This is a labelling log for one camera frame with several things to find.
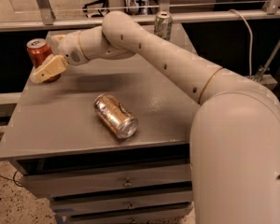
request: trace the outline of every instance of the cable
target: cable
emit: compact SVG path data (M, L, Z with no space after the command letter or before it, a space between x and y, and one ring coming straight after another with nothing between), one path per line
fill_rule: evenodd
M236 15L238 15L245 23L249 33L250 33L250 48L249 48L249 77L252 78L252 47L253 47L253 33L252 30L248 24L248 22L246 21L246 19L243 17L243 15L241 13L239 13L237 10L231 9L230 12L235 13Z
M12 176L12 179L11 179L11 178L8 178L8 177L5 177L5 176L2 176L2 175L0 175L0 177L3 178L3 179L5 179L5 180L7 180L7 181L12 181L12 182L14 182L14 184L17 185L18 187L22 187L22 184L19 183L19 182L16 180L16 175L17 175L17 173L18 173L18 171L16 171L16 172L14 173L14 175Z

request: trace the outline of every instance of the soda can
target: soda can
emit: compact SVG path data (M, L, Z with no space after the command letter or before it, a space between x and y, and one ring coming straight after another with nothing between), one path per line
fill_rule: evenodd
M41 65L48 56L52 55L52 49L46 39L36 38L27 42L27 52L35 69ZM61 75L51 77L46 82L57 80Z
M155 19L154 34L169 41L171 36L173 19L169 12L161 11L157 13Z
M93 104L96 115L119 139L132 136L138 127L138 119L127 111L113 95L101 94Z

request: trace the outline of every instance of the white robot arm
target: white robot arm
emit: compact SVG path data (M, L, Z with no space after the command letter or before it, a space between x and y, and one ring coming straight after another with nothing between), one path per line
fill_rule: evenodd
M128 15L67 35L73 65L139 53L201 105L190 132L197 224L280 224L280 104L262 85L147 32Z

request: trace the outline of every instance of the red soda can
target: red soda can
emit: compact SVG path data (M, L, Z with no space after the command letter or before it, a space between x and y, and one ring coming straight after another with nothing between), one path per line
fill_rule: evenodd
M46 39L36 38L27 42L27 52L35 69L52 54L52 49ZM45 82L57 80L61 74L47 79Z

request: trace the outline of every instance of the can lid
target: can lid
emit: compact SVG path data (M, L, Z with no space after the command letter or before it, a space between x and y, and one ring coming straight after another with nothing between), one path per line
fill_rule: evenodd
M120 125L118 129L117 137L119 139L131 137L136 132L137 127L138 127L138 119L129 118Z
M161 19L168 19L168 18L171 18L171 15L167 11L160 11L157 13L157 17L161 18Z
M28 49L40 49L47 44L47 41L43 38L36 38L27 42Z

